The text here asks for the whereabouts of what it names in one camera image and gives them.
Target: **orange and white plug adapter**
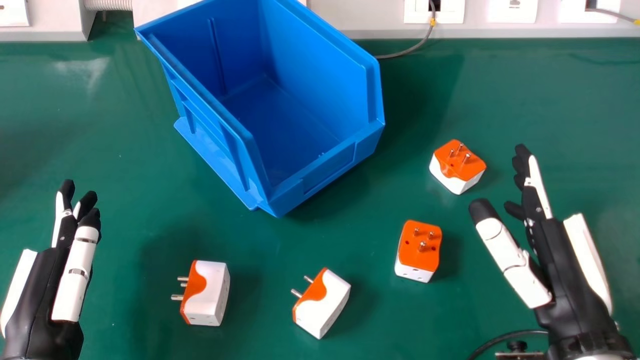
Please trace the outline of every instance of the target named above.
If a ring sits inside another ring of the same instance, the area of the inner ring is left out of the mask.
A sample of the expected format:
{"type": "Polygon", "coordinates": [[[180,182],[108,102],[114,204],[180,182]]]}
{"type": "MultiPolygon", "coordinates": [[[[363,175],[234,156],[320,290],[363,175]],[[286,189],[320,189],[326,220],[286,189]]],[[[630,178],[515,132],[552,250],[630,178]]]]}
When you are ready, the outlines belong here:
{"type": "Polygon", "coordinates": [[[430,224],[409,220],[404,223],[396,254],[396,275],[429,282],[440,264],[442,230],[430,224]]]}
{"type": "Polygon", "coordinates": [[[178,277],[184,295],[171,295],[180,301],[180,314],[189,325],[220,326],[229,296],[229,270],[225,263],[194,260],[188,277],[178,277]]]}
{"type": "Polygon", "coordinates": [[[311,285],[304,293],[291,289],[298,297],[293,306],[293,321],[316,339],[321,339],[347,304],[351,285],[327,268],[315,279],[305,276],[305,280],[311,285]]]}
{"type": "Polygon", "coordinates": [[[459,140],[451,140],[431,157],[429,171],[450,192],[460,195],[480,181],[486,164],[459,140]]]}

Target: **power outlet panel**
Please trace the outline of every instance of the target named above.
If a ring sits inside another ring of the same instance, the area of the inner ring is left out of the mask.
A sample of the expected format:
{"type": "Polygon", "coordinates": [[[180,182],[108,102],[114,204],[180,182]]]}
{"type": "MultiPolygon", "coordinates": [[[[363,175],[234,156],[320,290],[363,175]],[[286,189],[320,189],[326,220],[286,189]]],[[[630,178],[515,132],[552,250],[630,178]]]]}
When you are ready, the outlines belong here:
{"type": "MultiPolygon", "coordinates": [[[[404,0],[404,23],[427,24],[431,20],[429,0],[404,0]]],[[[465,0],[441,0],[436,21],[441,24],[463,24],[465,22],[465,0]]]]}
{"type": "MultiPolygon", "coordinates": [[[[559,22],[577,24],[615,24],[617,17],[603,13],[587,12],[585,0],[562,0],[560,3],[559,22]]],[[[620,0],[598,0],[598,9],[620,12],[620,0]]]]}
{"type": "Polygon", "coordinates": [[[0,26],[29,26],[26,0],[0,0],[0,26]]]}
{"type": "Polygon", "coordinates": [[[538,0],[489,0],[488,22],[534,24],[538,16],[538,0]]]}

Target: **black and white robotic hand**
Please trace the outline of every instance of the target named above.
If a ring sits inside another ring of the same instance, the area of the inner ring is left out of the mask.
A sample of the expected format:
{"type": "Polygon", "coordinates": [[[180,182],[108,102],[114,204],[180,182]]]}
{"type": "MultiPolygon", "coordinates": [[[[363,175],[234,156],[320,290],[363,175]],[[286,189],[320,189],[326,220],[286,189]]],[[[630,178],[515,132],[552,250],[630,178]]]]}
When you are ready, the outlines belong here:
{"type": "Polygon", "coordinates": [[[74,208],[74,182],[56,194],[51,248],[25,250],[0,313],[5,338],[1,360],[77,360],[84,336],[78,323],[100,241],[100,211],[95,192],[74,208]]]}
{"type": "Polygon", "coordinates": [[[548,330],[545,357],[635,359],[611,318],[609,284],[584,217],[554,218],[538,161],[524,145],[516,146],[513,167],[522,203],[504,208],[523,222],[534,254],[520,248],[486,199],[473,201],[469,212],[504,277],[548,330]]]}

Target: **flexible white hose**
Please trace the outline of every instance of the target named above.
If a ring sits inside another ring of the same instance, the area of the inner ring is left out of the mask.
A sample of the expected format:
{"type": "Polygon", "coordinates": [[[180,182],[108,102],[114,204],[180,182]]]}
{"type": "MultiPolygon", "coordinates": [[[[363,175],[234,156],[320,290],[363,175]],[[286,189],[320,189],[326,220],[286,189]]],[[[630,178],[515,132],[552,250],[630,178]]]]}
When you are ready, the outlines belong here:
{"type": "Polygon", "coordinates": [[[84,0],[87,10],[101,12],[103,10],[123,10],[132,12],[132,0],[84,0]]]}

